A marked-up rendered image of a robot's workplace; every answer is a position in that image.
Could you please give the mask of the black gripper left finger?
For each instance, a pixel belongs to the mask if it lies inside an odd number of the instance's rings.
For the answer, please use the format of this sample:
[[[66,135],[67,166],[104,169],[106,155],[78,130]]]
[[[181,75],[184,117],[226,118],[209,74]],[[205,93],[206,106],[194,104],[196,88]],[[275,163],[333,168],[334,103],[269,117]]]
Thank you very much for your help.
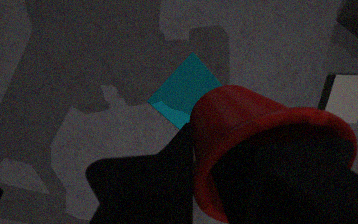
[[[193,224],[193,141],[191,123],[155,155],[103,158],[86,169],[97,200],[117,196],[170,194],[178,224]]]

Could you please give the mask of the red cup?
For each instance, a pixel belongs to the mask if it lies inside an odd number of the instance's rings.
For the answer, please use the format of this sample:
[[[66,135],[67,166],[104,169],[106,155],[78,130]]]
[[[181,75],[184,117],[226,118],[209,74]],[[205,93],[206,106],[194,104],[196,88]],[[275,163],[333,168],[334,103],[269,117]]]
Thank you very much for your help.
[[[289,108],[239,85],[210,90],[194,105],[190,121],[196,169],[192,179],[196,203],[214,220],[228,223],[211,173],[219,159],[241,141],[251,145],[317,138],[350,140],[357,156],[353,129],[340,117],[316,107]]]

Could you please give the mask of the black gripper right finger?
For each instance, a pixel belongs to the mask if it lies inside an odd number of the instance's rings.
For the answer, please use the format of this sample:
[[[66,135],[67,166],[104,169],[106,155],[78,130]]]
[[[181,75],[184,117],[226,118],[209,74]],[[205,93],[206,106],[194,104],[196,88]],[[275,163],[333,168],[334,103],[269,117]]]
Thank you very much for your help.
[[[244,141],[211,170],[229,224],[254,224],[264,176],[270,171],[312,166],[348,166],[352,142],[328,137],[251,145]]]

